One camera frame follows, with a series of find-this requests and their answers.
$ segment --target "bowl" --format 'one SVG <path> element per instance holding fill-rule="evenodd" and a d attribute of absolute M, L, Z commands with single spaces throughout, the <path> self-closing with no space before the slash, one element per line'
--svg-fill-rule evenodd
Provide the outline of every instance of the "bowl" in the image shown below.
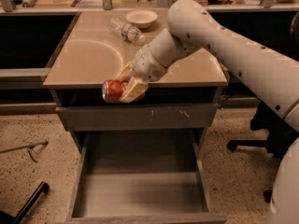
<path fill-rule="evenodd" d="M 130 11 L 125 16 L 131 24 L 135 25 L 139 29 L 146 29 L 157 20 L 157 13 L 150 10 L 134 10 Z"/>

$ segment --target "closed drawer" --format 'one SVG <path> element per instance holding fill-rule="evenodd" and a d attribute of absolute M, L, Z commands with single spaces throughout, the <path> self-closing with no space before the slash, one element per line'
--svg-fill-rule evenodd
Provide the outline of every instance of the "closed drawer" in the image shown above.
<path fill-rule="evenodd" d="M 225 223 L 192 130 L 89 133 L 65 223 Z"/>
<path fill-rule="evenodd" d="M 57 107 L 69 132 L 200 128 L 211 125 L 216 103 Z"/>

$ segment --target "speckled floor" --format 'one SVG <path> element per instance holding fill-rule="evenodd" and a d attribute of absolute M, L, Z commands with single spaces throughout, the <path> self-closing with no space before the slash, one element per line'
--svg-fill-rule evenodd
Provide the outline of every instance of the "speckled floor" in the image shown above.
<path fill-rule="evenodd" d="M 232 153 L 231 139 L 265 139 L 249 122 L 254 108 L 219 110 L 201 150 L 206 182 L 214 210 L 227 216 L 227 224 L 264 224 L 277 161 L 264 149 L 244 147 Z M 55 114 L 0 116 L 0 150 L 43 140 L 34 162 L 26 149 L 0 154 L 0 210 L 16 216 L 41 181 L 50 185 L 22 223 L 55 223 L 66 219 L 79 163 L 79 153 Z"/>

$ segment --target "desk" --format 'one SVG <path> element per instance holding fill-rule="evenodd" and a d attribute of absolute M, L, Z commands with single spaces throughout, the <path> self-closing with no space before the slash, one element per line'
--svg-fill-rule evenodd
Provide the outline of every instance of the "desk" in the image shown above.
<path fill-rule="evenodd" d="M 147 42 L 166 27 L 166 10 L 155 11 Z M 103 82 L 140 49 L 107 30 L 112 16 L 127 12 L 79 14 L 44 82 L 81 152 L 65 223 L 224 223 L 211 207 L 199 151 L 225 75 L 201 49 L 150 83 L 140 102 L 106 104 Z"/>

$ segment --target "floor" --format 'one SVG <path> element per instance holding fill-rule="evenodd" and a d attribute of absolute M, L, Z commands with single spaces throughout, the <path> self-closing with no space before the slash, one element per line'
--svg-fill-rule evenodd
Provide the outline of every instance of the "floor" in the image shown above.
<path fill-rule="evenodd" d="M 255 108 L 218 110 L 201 150 L 214 211 L 227 224 L 264 224 L 268 204 L 263 191 L 273 185 L 277 161 L 261 148 L 226 148 L 231 139 L 265 139 L 249 122 Z M 16 216 L 41 181 L 50 185 L 22 223 L 64 221 L 67 216 L 80 155 L 56 114 L 0 116 L 0 150 L 48 140 L 35 148 L 34 161 L 26 149 L 0 154 L 0 210 Z"/>

